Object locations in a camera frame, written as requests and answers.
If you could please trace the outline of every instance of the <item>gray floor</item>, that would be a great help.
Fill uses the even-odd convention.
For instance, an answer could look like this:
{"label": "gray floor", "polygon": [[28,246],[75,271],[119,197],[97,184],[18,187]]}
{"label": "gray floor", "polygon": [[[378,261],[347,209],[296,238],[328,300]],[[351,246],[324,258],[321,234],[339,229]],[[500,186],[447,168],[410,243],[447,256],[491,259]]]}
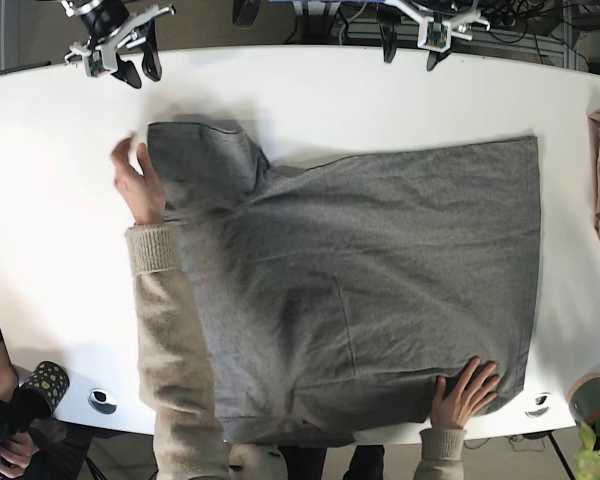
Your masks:
{"label": "gray floor", "polygon": [[[134,9],[153,1],[142,1]],[[231,24],[232,0],[173,0],[178,15],[159,22],[158,42],[161,50],[252,44],[279,44],[291,33],[294,13],[290,4],[265,2],[261,15],[251,30]],[[82,41],[85,33],[79,20],[67,19],[54,3],[22,1],[20,5],[20,64],[50,60],[60,63],[68,46]],[[583,51],[600,61],[600,34],[583,40]],[[556,432],[565,456],[573,463],[573,453],[580,445],[575,429]],[[155,471],[151,437],[123,435],[110,440],[94,441],[90,456],[109,480],[144,480]],[[556,480],[568,478],[548,440],[517,443],[506,438],[472,441],[463,454],[465,478],[499,478],[501,480],[533,478]],[[325,480],[342,478],[353,449],[333,449],[325,467]],[[418,445],[390,446],[385,458],[385,479],[409,479],[420,456]],[[81,480],[90,480],[86,469]]]}
{"label": "gray floor", "polygon": [[[573,454],[580,446],[574,428],[554,433],[560,448],[573,468]],[[151,437],[124,435],[110,440],[96,440],[90,456],[108,480],[148,480],[155,472]],[[463,460],[465,478],[514,480],[568,479],[548,439],[523,440],[494,438],[465,443]],[[332,449],[327,455],[323,480],[340,480],[347,471],[353,447]],[[413,478],[420,458],[419,445],[392,445],[385,455],[385,480]],[[80,480],[91,480],[83,469]]]}

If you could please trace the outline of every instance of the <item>camera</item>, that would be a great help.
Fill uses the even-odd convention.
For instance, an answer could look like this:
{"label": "camera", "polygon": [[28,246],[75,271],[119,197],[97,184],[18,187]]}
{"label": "camera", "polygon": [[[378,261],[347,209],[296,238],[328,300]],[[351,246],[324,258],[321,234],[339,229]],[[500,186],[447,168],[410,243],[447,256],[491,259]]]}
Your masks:
{"label": "camera", "polygon": [[50,418],[69,385],[69,376],[62,367],[53,362],[40,363],[11,402],[0,400],[0,444],[26,431],[34,420]]}

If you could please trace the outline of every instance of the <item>cable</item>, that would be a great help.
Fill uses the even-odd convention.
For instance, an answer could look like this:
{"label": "cable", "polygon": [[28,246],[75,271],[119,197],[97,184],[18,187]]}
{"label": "cable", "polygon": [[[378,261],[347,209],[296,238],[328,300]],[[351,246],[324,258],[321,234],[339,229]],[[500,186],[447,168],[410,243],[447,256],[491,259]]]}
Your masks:
{"label": "cable", "polygon": [[539,439],[542,441],[542,448],[540,450],[537,450],[535,448],[527,448],[524,450],[517,450],[516,449],[516,443],[522,443],[525,440],[527,440],[526,438],[524,438],[524,435],[514,435],[512,437],[507,437],[507,441],[509,442],[509,445],[511,445],[511,449],[516,452],[516,453],[525,453],[525,452],[529,452],[529,453],[542,453],[545,451],[545,449],[547,448],[546,445],[544,444],[544,438]]}
{"label": "cable", "polygon": [[346,19],[345,16],[344,16],[344,14],[342,12],[340,12],[340,9],[338,9],[338,13],[340,14],[340,17],[343,20],[342,27],[340,27],[340,33],[338,33],[338,42],[340,43],[340,45],[344,45],[344,41],[342,39],[342,36],[345,33],[345,29],[346,29],[346,32],[347,32],[347,35],[348,35],[349,34],[349,25],[351,23],[355,22],[358,19],[358,17],[360,17],[360,15],[362,15],[362,13],[364,12],[364,9],[367,8],[367,5],[368,5],[367,2],[364,2],[362,4],[362,7],[360,7],[360,10],[358,10],[358,13],[356,13],[355,15],[353,15],[349,19]]}
{"label": "cable", "polygon": [[296,33],[298,33],[298,26],[299,26],[300,22],[298,21],[298,16],[296,15],[296,20],[293,26],[293,31],[291,32],[291,35],[289,35],[287,37],[287,39],[284,41],[284,45],[288,45],[289,42],[291,42],[291,40],[293,40],[293,37],[296,36]]}
{"label": "cable", "polygon": [[560,22],[560,23],[564,23],[566,25],[569,25],[570,27],[573,27],[576,30],[580,30],[582,32],[595,32],[597,30],[600,30],[600,25],[598,25],[597,27],[594,27],[594,28],[579,27],[577,25],[574,25],[573,23],[567,22],[563,18],[555,17],[553,15],[534,15],[534,16],[529,17],[529,18],[533,18],[534,20],[537,19],[537,18],[553,18],[553,19],[558,20],[558,22]]}
{"label": "cable", "polygon": [[340,9],[338,9],[338,16],[340,17],[340,19],[342,20],[342,28],[340,29],[340,33],[338,34],[338,43],[340,45],[342,45],[342,32],[344,30],[344,34],[345,36],[349,35],[349,20],[347,20],[347,17],[344,16],[344,14],[340,11]]}
{"label": "cable", "polygon": [[542,59],[542,54],[540,53],[540,44],[538,43],[538,36],[536,35],[536,30],[531,27],[531,32],[533,33],[533,38],[536,41],[536,52],[538,52],[538,59],[540,60],[540,65],[544,65],[544,60]]}
{"label": "cable", "polygon": [[551,38],[553,38],[554,40],[559,41],[561,44],[563,44],[565,47],[567,47],[569,50],[571,50],[573,53],[575,53],[576,55],[578,55],[580,58],[582,58],[584,60],[584,63],[587,64],[587,69],[589,68],[589,60],[587,60],[587,57],[585,57],[583,54],[581,54],[578,50],[576,50],[575,48],[573,48],[572,46],[570,46],[567,42],[565,42],[564,40],[559,39],[558,37],[552,35],[551,33],[549,34],[549,36]]}
{"label": "cable", "polygon": [[478,0],[473,0],[471,2],[471,5],[469,5],[468,7],[464,8],[464,9],[458,9],[458,10],[453,10],[452,8],[441,8],[438,5],[427,4],[427,0],[424,0],[424,1],[411,0],[410,3],[413,5],[425,8],[427,10],[430,10],[434,13],[440,13],[442,15],[461,15],[463,13],[470,12],[471,10],[475,9],[478,6]]}
{"label": "cable", "polygon": [[514,43],[518,43],[519,41],[521,41],[524,37],[527,36],[527,32],[529,31],[529,24],[527,22],[524,22],[524,32],[522,32],[522,35],[520,35],[520,37],[516,38],[513,41],[510,40],[504,40],[500,37],[498,37],[495,33],[493,33],[491,30],[487,30],[487,33],[490,34],[493,38],[495,38],[496,40],[498,40],[499,42],[502,43],[507,43],[509,45],[512,45]]}
{"label": "cable", "polygon": [[553,438],[553,432],[549,432],[549,441],[551,442],[551,445],[553,445],[553,449],[556,451],[556,455],[558,455],[558,458],[560,459],[560,463],[562,463],[562,466],[564,467],[564,471],[567,472],[569,479],[576,480],[576,477],[573,475],[573,472],[571,471],[571,467],[569,467],[569,464],[567,463],[567,461],[564,458],[564,455],[562,454],[562,450],[560,450],[560,446],[558,445],[558,442],[556,442],[556,439]]}
{"label": "cable", "polygon": [[463,442],[464,444],[464,448],[466,448],[467,450],[478,450],[479,448],[484,447],[487,443],[489,443],[489,440],[491,440],[490,438],[487,438],[483,443],[481,443],[480,445],[476,446],[476,447],[468,447],[467,446],[467,442]]}
{"label": "cable", "polygon": [[7,68],[7,54],[4,51],[5,23],[7,21],[7,0],[2,0],[0,6],[0,70]]}

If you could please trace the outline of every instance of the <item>beige knit sweater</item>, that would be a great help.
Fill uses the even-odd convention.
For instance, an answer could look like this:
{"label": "beige knit sweater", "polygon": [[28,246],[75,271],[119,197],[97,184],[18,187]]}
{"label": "beige knit sweater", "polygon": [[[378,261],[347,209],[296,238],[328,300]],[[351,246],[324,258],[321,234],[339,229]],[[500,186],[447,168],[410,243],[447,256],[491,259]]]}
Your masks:
{"label": "beige knit sweater", "polygon": [[[234,446],[232,464],[234,458],[252,464],[229,470],[229,448],[214,416],[211,365],[176,235],[165,225],[134,227],[126,235],[138,316],[140,396],[157,414],[158,480],[283,480],[284,471],[267,464],[274,457],[258,455],[258,447]],[[415,479],[461,480],[464,431],[429,429],[421,436]]]}

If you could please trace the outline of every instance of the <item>finger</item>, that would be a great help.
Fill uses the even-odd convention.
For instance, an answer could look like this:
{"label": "finger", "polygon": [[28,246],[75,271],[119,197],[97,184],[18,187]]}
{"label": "finger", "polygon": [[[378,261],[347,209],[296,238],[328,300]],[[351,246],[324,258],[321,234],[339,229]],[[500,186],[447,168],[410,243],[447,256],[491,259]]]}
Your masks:
{"label": "finger", "polygon": [[11,440],[5,440],[3,442],[2,445],[4,449],[8,452],[14,453],[16,455],[21,455],[23,457],[29,456],[29,454],[31,453],[31,449],[29,448],[29,446],[25,443],[14,442],[12,441],[12,439],[13,437],[11,437]]}
{"label": "finger", "polygon": [[0,473],[6,478],[18,478],[24,475],[24,468],[22,467],[9,467],[7,465],[0,465]]}
{"label": "finger", "polygon": [[469,362],[469,365],[467,365],[467,367],[464,369],[464,372],[462,372],[462,375],[460,375],[460,378],[458,379],[458,384],[456,385],[456,388],[453,389],[453,395],[457,397],[462,395],[462,392],[464,392],[464,389],[469,384],[471,377],[473,376],[474,372],[476,371],[479,365],[480,359],[478,357],[473,357]]}
{"label": "finger", "polygon": [[138,157],[138,163],[142,169],[142,174],[147,178],[147,180],[149,182],[159,182],[160,178],[158,177],[158,172],[156,172],[155,168],[153,168],[153,163],[151,163],[151,157],[149,156],[149,150],[147,149],[147,145],[145,143],[138,145],[138,148],[136,149],[136,156]]}
{"label": "finger", "polygon": [[484,397],[482,400],[480,400],[476,404],[475,407],[473,407],[471,409],[471,415],[475,414],[476,412],[479,412],[484,407],[486,407],[487,405],[489,405],[491,402],[493,402],[496,399],[497,396],[498,396],[498,394],[496,392],[491,392],[489,395],[487,395],[486,397]]}
{"label": "finger", "polygon": [[129,165],[129,150],[131,150],[132,141],[133,136],[123,138],[111,152],[111,161],[118,172],[129,172],[129,169],[133,169]]}
{"label": "finger", "polygon": [[438,407],[442,400],[444,400],[444,391],[447,388],[447,379],[444,377],[438,377],[436,379],[436,391],[433,395],[433,407]]}
{"label": "finger", "polygon": [[17,453],[7,450],[6,448],[0,449],[0,456],[11,465],[15,465],[16,467],[27,468],[31,462],[31,457],[18,455]]}
{"label": "finger", "polygon": [[477,405],[483,398],[485,398],[487,395],[489,395],[489,393],[498,386],[498,384],[500,383],[500,377],[495,376],[493,378],[490,378],[489,381],[487,383],[485,383],[482,388],[480,390],[478,390],[472,397],[471,397],[471,405]]}
{"label": "finger", "polygon": [[467,388],[465,392],[466,398],[473,398],[473,396],[480,389],[480,387],[482,387],[482,384],[485,382],[485,380],[489,378],[489,376],[493,373],[495,369],[495,362],[487,363],[482,369],[482,371],[478,375],[476,375],[476,378],[473,380],[473,382],[471,382],[471,385],[469,385],[469,387]]}

